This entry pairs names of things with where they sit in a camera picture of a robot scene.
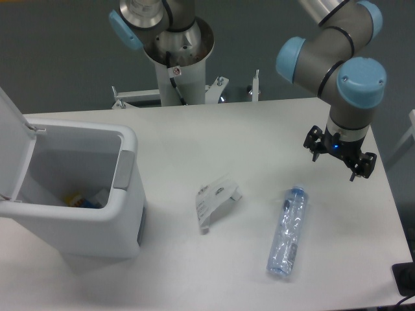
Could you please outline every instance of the open bin lid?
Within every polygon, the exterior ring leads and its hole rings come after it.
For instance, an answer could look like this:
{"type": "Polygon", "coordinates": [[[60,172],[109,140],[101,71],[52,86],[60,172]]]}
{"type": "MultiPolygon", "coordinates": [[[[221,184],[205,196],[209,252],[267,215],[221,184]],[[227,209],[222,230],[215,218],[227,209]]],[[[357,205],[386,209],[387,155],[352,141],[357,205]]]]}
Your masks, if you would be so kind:
{"type": "Polygon", "coordinates": [[[29,167],[36,130],[0,88],[0,201],[14,201],[29,167]]]}

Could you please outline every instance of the plastic water bottle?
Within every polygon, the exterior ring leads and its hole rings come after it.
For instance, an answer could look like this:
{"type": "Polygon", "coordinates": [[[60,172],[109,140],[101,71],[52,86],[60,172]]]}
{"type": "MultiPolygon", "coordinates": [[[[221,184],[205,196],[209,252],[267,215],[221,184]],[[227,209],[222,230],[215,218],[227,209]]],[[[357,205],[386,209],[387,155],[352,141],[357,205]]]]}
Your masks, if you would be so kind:
{"type": "Polygon", "coordinates": [[[267,270],[288,276],[297,254],[298,240],[304,222],[308,195],[303,187],[295,185],[285,193],[281,216],[272,241],[267,270]]]}

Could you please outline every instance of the robotic arm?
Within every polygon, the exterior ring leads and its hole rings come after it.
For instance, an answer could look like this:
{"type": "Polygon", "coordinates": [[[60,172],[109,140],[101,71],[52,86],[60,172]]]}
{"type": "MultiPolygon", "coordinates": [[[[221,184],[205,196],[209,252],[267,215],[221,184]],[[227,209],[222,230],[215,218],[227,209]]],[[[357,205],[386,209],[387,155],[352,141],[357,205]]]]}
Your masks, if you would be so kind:
{"type": "Polygon", "coordinates": [[[125,45],[144,47],[156,67],[162,106],[204,104],[205,62],[213,32],[194,0],[120,0],[110,23],[125,45]]]}
{"type": "Polygon", "coordinates": [[[353,58],[379,33],[379,9],[354,0],[299,0],[318,23],[322,33],[314,41],[291,38],[280,50],[276,69],[290,83],[298,84],[331,105],[326,129],[313,126],[304,147],[313,153],[331,154],[355,176],[369,178],[376,155],[361,146],[383,99],[386,72],[370,58],[353,58]]]}
{"type": "MultiPolygon", "coordinates": [[[[320,154],[343,161],[351,181],[369,178],[377,156],[362,153],[361,146],[383,99],[386,72],[373,59],[353,57],[379,33],[382,14],[368,1],[299,2],[322,32],[314,41],[291,38],[276,69],[331,105],[324,133],[313,126],[304,147],[313,161],[320,154]]],[[[205,60],[214,41],[208,24],[195,16],[195,0],[121,0],[110,23],[127,46],[144,46],[156,66],[162,106],[204,103],[205,60]]]]}

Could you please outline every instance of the trash bin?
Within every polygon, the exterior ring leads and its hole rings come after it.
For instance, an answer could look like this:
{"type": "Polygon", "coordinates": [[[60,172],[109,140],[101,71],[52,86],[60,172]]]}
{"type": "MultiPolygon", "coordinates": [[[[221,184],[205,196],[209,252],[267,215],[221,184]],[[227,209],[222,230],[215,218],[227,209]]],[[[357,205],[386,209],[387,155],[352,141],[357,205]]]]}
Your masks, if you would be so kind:
{"type": "Polygon", "coordinates": [[[24,118],[0,88],[0,216],[63,253],[138,254],[145,193],[126,126],[24,118]],[[69,207],[99,192],[101,208],[69,207]]]}

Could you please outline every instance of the blue joint cap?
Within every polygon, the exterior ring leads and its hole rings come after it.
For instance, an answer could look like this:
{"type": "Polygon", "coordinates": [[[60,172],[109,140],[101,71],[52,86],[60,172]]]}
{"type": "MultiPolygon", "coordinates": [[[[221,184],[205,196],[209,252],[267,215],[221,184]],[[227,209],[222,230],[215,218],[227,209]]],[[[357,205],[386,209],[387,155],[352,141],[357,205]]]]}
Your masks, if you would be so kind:
{"type": "Polygon", "coordinates": [[[116,11],[112,10],[108,18],[112,29],[127,47],[132,50],[139,50],[143,47],[142,42],[139,38],[137,38],[136,34],[132,32],[130,27],[128,27],[116,11]]]}
{"type": "Polygon", "coordinates": [[[300,55],[305,39],[293,37],[281,48],[277,56],[276,69],[277,72],[290,83],[294,82],[294,71],[298,55],[300,55]]]}
{"type": "Polygon", "coordinates": [[[337,75],[337,88],[342,98],[360,109],[374,108],[383,99],[386,71],[371,58],[348,60],[337,75]]]}
{"type": "Polygon", "coordinates": [[[374,39],[378,33],[380,33],[382,26],[383,26],[383,16],[382,12],[379,10],[377,6],[375,6],[373,3],[370,3],[369,1],[359,1],[357,4],[365,6],[370,15],[372,16],[373,21],[373,34],[372,39],[374,39]]]}

